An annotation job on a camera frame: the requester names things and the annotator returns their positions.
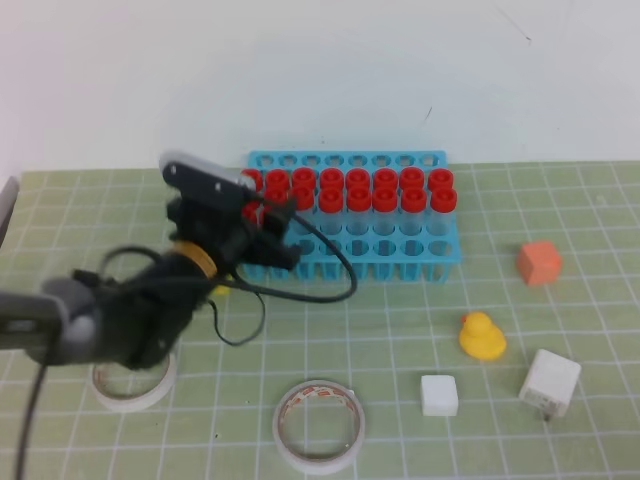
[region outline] white box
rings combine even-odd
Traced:
[[[458,390],[451,375],[425,375],[420,379],[422,414],[453,417],[458,414]]]
[[[562,417],[569,408],[580,376],[580,364],[547,350],[538,350],[520,390],[520,400]]]

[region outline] rubber duck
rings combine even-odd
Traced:
[[[497,360],[502,356],[507,348],[507,341],[489,315],[471,312],[462,318],[462,322],[459,341],[467,355],[484,361]]]

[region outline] orange block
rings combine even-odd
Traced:
[[[516,267],[530,287],[553,283],[562,270],[562,257],[551,242],[527,243],[520,249]]]

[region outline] grid mat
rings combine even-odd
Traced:
[[[640,163],[452,169],[465,260],[445,285],[368,282],[334,305],[268,299],[265,332],[239,349],[222,345],[210,313],[198,312],[177,346],[175,388],[143,413],[104,410],[86,367],[51,369],[28,478],[302,479],[276,452],[273,408],[290,386],[325,378],[355,390],[367,421],[357,462],[329,478],[639,479]],[[95,267],[122,243],[166,247],[170,196],[155,171],[26,175],[0,251],[0,286],[34,291],[50,275]],[[554,285],[531,289],[515,254],[541,239],[555,243],[564,270]],[[140,266],[127,258],[114,271]],[[314,293],[342,287],[313,284]],[[217,302],[228,336],[254,328],[255,299],[234,292]],[[470,310],[505,332],[498,362],[460,351],[460,317]],[[567,416],[548,424],[517,400],[539,348],[583,367]],[[428,373],[455,376],[456,417],[422,416],[419,378]],[[0,478],[11,476],[33,374],[23,354],[0,353]],[[308,433],[310,447],[322,440]]]

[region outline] masking tape roll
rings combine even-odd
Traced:
[[[309,397],[335,397],[351,410],[355,438],[346,450],[328,458],[309,458],[301,455],[287,444],[284,438],[284,419],[289,411]],[[343,386],[324,380],[311,380],[289,390],[273,415],[273,438],[280,455],[296,470],[309,475],[331,475],[351,465],[364,443],[364,411],[353,394]]]
[[[158,403],[169,393],[176,383],[177,377],[176,358],[169,354],[167,368],[158,384],[151,390],[135,396],[111,395],[106,391],[106,375],[104,365],[94,365],[91,369],[91,389],[98,401],[109,410],[120,413],[138,412]]]

